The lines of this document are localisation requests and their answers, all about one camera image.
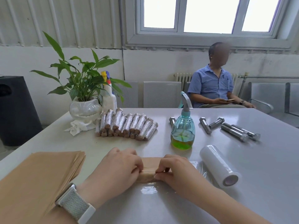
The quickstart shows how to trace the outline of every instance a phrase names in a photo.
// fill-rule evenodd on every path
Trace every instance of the window pane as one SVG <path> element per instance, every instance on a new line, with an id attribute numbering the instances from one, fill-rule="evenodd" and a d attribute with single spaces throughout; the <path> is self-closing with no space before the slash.
<path id="1" fill-rule="evenodd" d="M 174 28 L 176 0 L 144 0 L 144 27 Z"/>
<path id="2" fill-rule="evenodd" d="M 250 0 L 242 31 L 269 32 L 279 0 Z"/>
<path id="3" fill-rule="evenodd" d="M 231 34 L 239 0 L 187 0 L 184 32 Z"/>

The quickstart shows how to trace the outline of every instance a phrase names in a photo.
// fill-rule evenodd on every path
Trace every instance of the chair armrest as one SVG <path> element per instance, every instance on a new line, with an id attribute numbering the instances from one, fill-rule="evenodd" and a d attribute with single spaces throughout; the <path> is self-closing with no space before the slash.
<path id="1" fill-rule="evenodd" d="M 259 102 L 261 104 L 267 105 L 270 108 L 270 111 L 267 114 L 270 114 L 274 110 L 274 107 L 271 104 L 268 104 L 266 102 L 259 101 L 259 100 L 256 100 L 256 99 L 249 99 L 249 101 L 256 101 L 256 102 Z"/>

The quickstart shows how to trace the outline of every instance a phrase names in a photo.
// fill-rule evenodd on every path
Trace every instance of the man's hair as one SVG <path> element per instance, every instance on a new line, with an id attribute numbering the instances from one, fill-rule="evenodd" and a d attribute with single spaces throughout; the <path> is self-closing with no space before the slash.
<path id="1" fill-rule="evenodd" d="M 219 41 L 219 42 L 216 42 L 216 43 L 214 43 L 213 45 L 210 46 L 210 48 L 209 48 L 209 58 L 210 58 L 211 54 L 214 54 L 216 46 L 219 45 L 219 44 L 223 44 L 223 43 L 224 42 Z"/>

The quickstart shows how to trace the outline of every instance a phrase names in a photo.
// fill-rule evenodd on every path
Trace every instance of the khaki pants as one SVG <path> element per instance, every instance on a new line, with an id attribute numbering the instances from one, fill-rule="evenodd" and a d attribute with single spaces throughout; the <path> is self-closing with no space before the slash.
<path id="1" fill-rule="evenodd" d="M 228 104 L 228 105 L 201 105 L 199 108 L 246 108 L 243 105 L 237 105 L 237 104 Z"/>

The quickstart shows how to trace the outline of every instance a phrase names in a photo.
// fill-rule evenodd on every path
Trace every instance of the hand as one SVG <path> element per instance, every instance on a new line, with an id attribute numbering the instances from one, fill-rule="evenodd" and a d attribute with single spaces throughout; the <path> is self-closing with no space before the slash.
<path id="1" fill-rule="evenodd" d="M 111 149 L 94 172 L 77 187 L 78 194 L 96 209 L 125 192 L 143 170 L 141 157 L 132 148 Z"/>
<path id="2" fill-rule="evenodd" d="M 255 108 L 256 109 L 255 105 L 253 105 L 252 103 L 249 103 L 247 101 L 244 101 L 243 105 L 247 108 Z"/>
<path id="3" fill-rule="evenodd" d="M 155 179 L 164 181 L 180 196 L 200 207 L 199 203 L 204 203 L 204 198 L 216 189 L 188 159 L 178 155 L 166 155 L 161 159 Z"/>
<path id="4" fill-rule="evenodd" d="M 213 99 L 213 104 L 216 104 L 216 105 L 228 105 L 233 102 L 234 101 L 226 101 L 226 99 L 222 99 L 222 98 Z"/>

